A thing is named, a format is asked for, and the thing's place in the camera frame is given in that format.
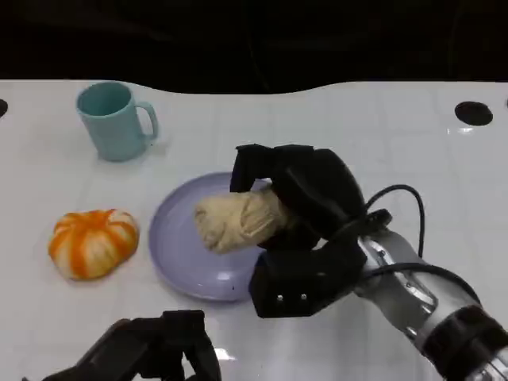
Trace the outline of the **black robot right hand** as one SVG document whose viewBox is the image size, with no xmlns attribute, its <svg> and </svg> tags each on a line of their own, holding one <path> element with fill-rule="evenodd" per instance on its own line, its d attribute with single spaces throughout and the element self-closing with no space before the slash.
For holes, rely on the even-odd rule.
<svg viewBox="0 0 508 381">
<path fill-rule="evenodd" d="M 295 222 L 279 229 L 259 246 L 266 250 L 312 249 L 320 239 L 364 214 L 360 186 L 347 165 L 332 150 L 288 144 L 237 147 L 229 189 L 250 191 L 257 179 L 272 188 Z"/>
</svg>

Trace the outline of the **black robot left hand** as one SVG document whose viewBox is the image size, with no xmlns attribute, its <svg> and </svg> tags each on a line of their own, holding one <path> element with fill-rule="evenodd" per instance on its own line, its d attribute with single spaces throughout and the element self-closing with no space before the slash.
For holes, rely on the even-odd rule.
<svg viewBox="0 0 508 381">
<path fill-rule="evenodd" d="M 47 380 L 220 380 L 221 369 L 201 310 L 165 311 L 160 317 L 121 319 L 73 366 Z M 194 374 L 186 377 L 183 360 Z"/>
</svg>

